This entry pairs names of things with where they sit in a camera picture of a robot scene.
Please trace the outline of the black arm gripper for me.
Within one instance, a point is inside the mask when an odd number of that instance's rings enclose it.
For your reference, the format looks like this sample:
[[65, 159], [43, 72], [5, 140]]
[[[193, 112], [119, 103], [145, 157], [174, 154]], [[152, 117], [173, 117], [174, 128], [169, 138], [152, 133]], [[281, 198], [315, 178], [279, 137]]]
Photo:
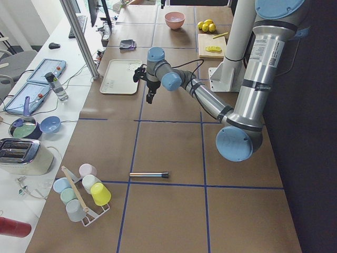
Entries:
[[146, 85], [148, 87], [148, 93], [146, 95], [146, 101], [148, 104], [152, 104], [153, 98], [156, 94], [156, 90], [161, 86], [160, 81], [147, 80]]

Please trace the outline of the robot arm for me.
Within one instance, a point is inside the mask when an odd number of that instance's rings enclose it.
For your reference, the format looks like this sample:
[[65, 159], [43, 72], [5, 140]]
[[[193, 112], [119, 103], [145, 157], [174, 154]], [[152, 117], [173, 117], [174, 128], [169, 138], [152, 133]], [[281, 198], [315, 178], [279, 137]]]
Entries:
[[216, 147], [227, 160], [248, 159], [262, 144], [261, 121], [287, 41], [304, 33], [310, 1], [238, 1], [225, 57], [211, 68], [206, 87], [190, 71], [176, 70], [160, 47], [147, 53], [146, 100], [156, 90], [183, 88], [224, 127]]

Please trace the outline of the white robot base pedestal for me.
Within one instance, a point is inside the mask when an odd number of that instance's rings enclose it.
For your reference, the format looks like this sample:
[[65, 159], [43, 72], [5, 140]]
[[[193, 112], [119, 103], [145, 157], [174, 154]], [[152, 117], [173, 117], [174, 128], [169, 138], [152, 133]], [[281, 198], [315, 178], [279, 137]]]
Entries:
[[209, 68], [210, 87], [213, 92], [238, 92], [240, 90], [245, 74], [243, 59], [255, 18], [255, 1], [239, 0], [224, 59], [218, 67]]

